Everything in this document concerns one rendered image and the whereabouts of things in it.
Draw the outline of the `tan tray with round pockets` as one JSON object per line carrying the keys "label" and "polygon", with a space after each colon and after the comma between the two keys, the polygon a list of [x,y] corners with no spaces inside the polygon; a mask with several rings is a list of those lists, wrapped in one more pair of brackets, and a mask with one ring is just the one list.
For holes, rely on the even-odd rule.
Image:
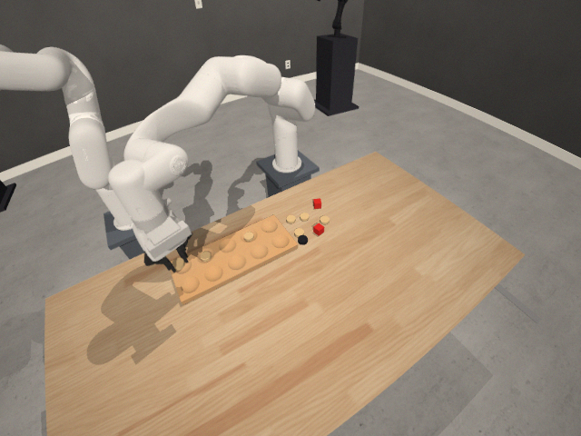
{"label": "tan tray with round pockets", "polygon": [[[247,232],[253,233],[252,241],[245,241]],[[188,263],[181,270],[170,271],[184,305],[297,248],[296,241],[272,215],[187,253]],[[203,252],[210,252],[212,258],[202,261]]]}

